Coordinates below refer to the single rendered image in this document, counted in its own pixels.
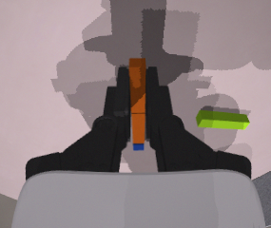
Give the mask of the orange rectangular bar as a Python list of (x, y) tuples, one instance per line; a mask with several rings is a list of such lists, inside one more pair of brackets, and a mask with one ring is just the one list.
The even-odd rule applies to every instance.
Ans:
[(133, 143), (145, 143), (145, 113), (131, 113)]
[(131, 113), (145, 113), (145, 58), (129, 58)]

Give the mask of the lime green rod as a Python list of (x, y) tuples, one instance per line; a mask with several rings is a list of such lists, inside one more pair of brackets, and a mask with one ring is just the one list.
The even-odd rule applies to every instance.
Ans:
[(198, 127), (245, 129), (249, 124), (246, 114), (200, 110), (196, 117)]

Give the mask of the small blue block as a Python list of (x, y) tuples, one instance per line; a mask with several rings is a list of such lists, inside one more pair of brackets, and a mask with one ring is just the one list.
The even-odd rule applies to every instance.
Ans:
[(133, 150), (144, 150), (145, 144), (144, 143), (134, 143)]

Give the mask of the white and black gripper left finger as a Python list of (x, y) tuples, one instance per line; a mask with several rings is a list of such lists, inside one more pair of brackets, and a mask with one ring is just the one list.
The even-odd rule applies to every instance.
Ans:
[(63, 153), (30, 159), (26, 164), (26, 180), (52, 170), (119, 172), (122, 150), (130, 142), (130, 127), (129, 69), (119, 67), (117, 85), (106, 89), (103, 116), (98, 117), (91, 130)]

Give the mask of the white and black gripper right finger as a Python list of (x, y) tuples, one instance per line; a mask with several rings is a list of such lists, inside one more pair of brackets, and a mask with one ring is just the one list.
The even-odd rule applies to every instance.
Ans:
[(168, 85), (159, 86), (156, 66), (145, 71), (145, 131), (158, 172), (227, 169), (251, 179), (251, 161), (245, 156), (213, 151), (184, 129), (183, 121), (173, 115)]

